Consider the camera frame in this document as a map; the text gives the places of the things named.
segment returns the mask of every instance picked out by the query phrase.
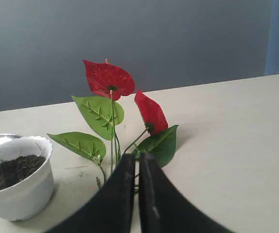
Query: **red flower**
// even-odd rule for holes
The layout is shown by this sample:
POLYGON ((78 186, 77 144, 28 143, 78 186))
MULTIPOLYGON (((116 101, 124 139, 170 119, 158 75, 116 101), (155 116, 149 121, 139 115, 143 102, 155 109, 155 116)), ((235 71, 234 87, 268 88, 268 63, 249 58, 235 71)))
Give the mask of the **red flower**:
POLYGON ((134 92, 135 83, 128 72, 107 63, 94 63, 83 60, 86 78, 91 91, 97 95, 118 100, 121 95, 128 96, 134 92))
POLYGON ((141 90, 137 91, 135 102, 150 134, 156 134, 168 128, 168 123, 158 103, 145 96, 141 90))

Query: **white table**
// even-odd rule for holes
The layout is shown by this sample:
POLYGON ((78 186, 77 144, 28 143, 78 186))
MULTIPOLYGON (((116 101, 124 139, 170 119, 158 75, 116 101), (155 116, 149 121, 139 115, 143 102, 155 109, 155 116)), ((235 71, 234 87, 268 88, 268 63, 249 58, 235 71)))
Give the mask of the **white table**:
MULTIPOLYGON (((178 190, 237 233, 279 233, 279 75, 147 95, 162 106, 169 125, 180 125, 176 155, 164 168, 178 190)), ((133 97, 119 100, 126 112, 117 127, 123 148, 143 130, 133 97)), ((0 133, 70 131, 94 134, 73 102, 0 112, 0 133)), ((23 222, 0 219, 0 233, 42 232, 97 191, 101 173, 91 162, 54 143, 51 163, 56 190, 47 208, 23 222)), ((132 233, 139 225, 136 201, 132 233)))

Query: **pot rim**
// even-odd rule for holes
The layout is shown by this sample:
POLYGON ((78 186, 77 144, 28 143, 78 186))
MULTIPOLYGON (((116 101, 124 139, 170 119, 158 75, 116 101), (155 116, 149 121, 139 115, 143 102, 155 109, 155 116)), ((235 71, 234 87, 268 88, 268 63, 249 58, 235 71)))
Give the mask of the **pot rim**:
POLYGON ((41 137, 41 136, 23 136, 23 137, 20 137, 20 138, 15 138, 9 142, 6 142, 6 143, 3 143, 0 145, 0 148, 1 147, 4 147, 4 146, 7 146, 8 144, 11 144, 13 143, 14 141, 17 141, 17 140, 22 140, 22 139, 32 139, 34 141, 36 140, 42 140, 42 141, 45 141, 48 146, 49 146, 49 152, 48 152, 48 156, 46 157, 46 160, 43 162, 43 164, 35 171, 33 172, 30 176, 26 177, 25 179, 21 180, 20 182, 10 186, 10 187, 7 187, 5 189, 2 189, 0 190, 0 193, 2 192, 5 192, 5 191, 8 191, 9 189, 13 189, 15 188, 16 186, 18 186, 19 184, 23 183, 23 182, 26 182, 28 179, 30 179, 32 176, 34 176, 36 173, 38 173, 49 161, 50 157, 52 156, 52 152, 53 152, 53 144, 51 143, 50 140, 48 140, 47 138, 45 137, 41 137))

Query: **white flower pot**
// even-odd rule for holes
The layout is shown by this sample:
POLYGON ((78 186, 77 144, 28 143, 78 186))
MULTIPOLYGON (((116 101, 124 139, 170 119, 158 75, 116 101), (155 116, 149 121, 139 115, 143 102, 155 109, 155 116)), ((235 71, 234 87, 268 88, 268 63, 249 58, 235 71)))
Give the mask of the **white flower pot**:
POLYGON ((49 162, 51 154, 52 143, 39 136, 21 137, 0 145, 0 163, 28 155, 46 158, 32 175, 0 190, 0 217, 10 221, 25 220, 38 214, 47 205, 54 186, 49 162))

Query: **soil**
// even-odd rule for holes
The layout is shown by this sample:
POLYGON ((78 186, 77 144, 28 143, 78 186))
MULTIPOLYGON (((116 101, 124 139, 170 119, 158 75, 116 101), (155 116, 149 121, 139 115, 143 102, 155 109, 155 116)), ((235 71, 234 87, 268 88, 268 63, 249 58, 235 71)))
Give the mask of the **soil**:
POLYGON ((0 163, 0 190, 8 188, 33 174, 45 161, 42 156, 28 155, 0 163))

